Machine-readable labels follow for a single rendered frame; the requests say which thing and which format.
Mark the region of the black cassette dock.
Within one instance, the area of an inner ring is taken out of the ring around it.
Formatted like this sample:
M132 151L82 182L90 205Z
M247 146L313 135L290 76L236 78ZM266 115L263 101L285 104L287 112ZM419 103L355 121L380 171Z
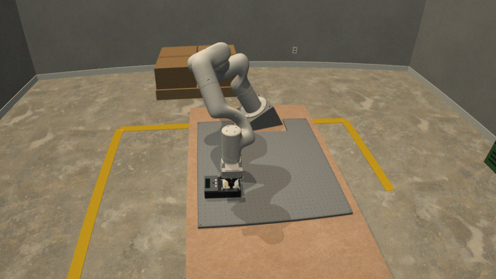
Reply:
M204 177L205 198L235 198L241 197L240 179L239 189L223 189L222 179L218 176Z

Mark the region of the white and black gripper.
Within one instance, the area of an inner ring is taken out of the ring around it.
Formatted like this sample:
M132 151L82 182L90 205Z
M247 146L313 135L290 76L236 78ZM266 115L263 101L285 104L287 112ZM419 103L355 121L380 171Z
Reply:
M240 158L240 161L238 162L238 164L239 164L239 167L242 167L242 160L241 160L241 158ZM233 189L234 182L237 179L240 179L240 178L243 178L243 177L242 176L222 176L222 168L225 168L225 162L223 162L222 159L221 159L221 176L220 176L220 179L225 179L226 181L228 181L228 186L230 186L230 189L231 188Z

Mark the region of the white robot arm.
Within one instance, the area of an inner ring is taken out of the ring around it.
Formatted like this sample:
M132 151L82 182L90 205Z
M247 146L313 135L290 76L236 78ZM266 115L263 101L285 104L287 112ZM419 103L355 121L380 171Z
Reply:
M187 64L210 116L230 119L237 124L222 128L222 160L225 162L222 176L243 176L243 168L238 164L241 150L255 141L255 133L247 118L258 116L267 106L266 100L256 95L247 79L248 58L243 53L231 56L230 47L220 42L195 53ZM218 82L234 76L231 89L242 104L241 111L228 106Z

